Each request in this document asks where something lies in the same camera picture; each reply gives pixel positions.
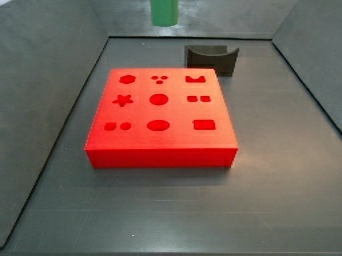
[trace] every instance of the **star-shaped hole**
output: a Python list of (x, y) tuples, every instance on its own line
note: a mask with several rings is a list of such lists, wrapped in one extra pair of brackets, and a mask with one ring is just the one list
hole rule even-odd
[(120, 107), (124, 107), (125, 104), (133, 103), (133, 101), (131, 100), (131, 95), (117, 95), (117, 99), (112, 103), (117, 103)]

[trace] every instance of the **green cylinder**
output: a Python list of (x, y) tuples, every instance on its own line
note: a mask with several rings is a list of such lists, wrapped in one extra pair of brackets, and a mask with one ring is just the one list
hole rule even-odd
[(149, 0), (152, 24), (169, 27), (177, 23), (177, 0)]

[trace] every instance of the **metal wall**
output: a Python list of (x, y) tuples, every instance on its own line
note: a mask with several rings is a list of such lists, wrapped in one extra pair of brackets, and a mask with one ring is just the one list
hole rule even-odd
[(151, 25), (148, 0), (91, 0), (108, 35), (271, 39), (298, 0), (179, 0), (179, 24)]
[(0, 7), (0, 247), (105, 42), (87, 0)]
[(340, 0), (300, 0), (272, 41), (342, 131), (340, 27)]

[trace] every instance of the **shape sorter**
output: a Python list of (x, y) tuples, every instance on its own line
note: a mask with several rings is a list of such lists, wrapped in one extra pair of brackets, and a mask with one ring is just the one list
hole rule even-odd
[(95, 168), (231, 166), (238, 142), (212, 69), (113, 69), (85, 152)]

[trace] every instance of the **table surface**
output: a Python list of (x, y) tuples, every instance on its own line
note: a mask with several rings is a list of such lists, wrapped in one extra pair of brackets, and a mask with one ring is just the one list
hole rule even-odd
[[(83, 147), (109, 70), (239, 47), (233, 166), (104, 169)], [(111, 39), (2, 252), (342, 252), (340, 134), (270, 41)]]

